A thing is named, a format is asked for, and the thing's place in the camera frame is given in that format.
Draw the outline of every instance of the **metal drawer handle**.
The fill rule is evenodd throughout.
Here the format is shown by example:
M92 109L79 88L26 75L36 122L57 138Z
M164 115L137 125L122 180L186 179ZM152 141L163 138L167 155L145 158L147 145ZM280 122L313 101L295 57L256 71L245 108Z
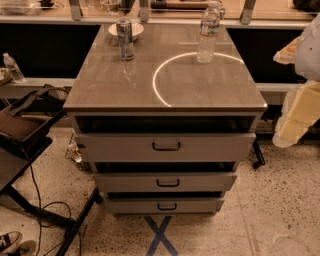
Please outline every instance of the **metal drawer handle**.
M158 209L160 211L173 211L177 209L177 203L174 203L173 207L161 207L160 204L158 204Z
M178 187L180 185L180 180L177 179L177 183L176 184L160 184L160 181L157 180L157 185L159 187Z
M181 143L178 142L174 147L162 147L152 142L152 148L156 151L178 151L181 148Z

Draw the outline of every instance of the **drawer front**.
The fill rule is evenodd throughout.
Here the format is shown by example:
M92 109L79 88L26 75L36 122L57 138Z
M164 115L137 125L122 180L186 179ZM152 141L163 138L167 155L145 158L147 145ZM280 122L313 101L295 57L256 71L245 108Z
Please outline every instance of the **drawer front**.
M254 133L76 137L88 162L240 161L246 158L254 139Z
M95 173L101 192L229 191L234 172L224 173Z
M113 214L173 214L173 213L216 213L223 198L172 198L170 200L106 200L109 212Z

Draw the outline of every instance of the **cabinet top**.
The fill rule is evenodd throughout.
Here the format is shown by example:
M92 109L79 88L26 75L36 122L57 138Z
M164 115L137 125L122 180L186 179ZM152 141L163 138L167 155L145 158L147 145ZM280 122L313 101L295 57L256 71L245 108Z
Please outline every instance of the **cabinet top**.
M199 25L142 24L121 61L102 25L65 103L68 112L253 112L266 108L224 26L211 63L196 60Z

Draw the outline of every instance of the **white plate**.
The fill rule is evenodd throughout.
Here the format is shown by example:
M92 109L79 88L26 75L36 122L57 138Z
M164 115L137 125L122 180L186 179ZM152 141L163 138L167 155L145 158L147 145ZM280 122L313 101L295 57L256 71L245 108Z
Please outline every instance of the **white plate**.
M132 22L132 40L136 40L138 35L140 35L143 30L144 30L144 27L140 24L140 23L137 23L137 22ZM109 29L108 29L109 33L113 36L118 36L118 33L117 33L117 24L112 24Z

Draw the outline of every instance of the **blue tape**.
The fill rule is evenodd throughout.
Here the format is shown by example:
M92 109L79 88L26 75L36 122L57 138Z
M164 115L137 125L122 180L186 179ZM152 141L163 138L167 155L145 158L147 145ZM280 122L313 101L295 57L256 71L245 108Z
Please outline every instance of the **blue tape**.
M171 216L164 217L160 225L160 228L157 227L157 224L154 222L154 220L150 216L146 216L144 217L144 219L149 224L153 232L156 234L147 252L147 256L154 255L160 242L163 243L163 245L166 247L166 249L172 256L178 255L177 250L173 247L173 245L170 243L170 241L167 239L167 237L164 234L166 228L168 227Z

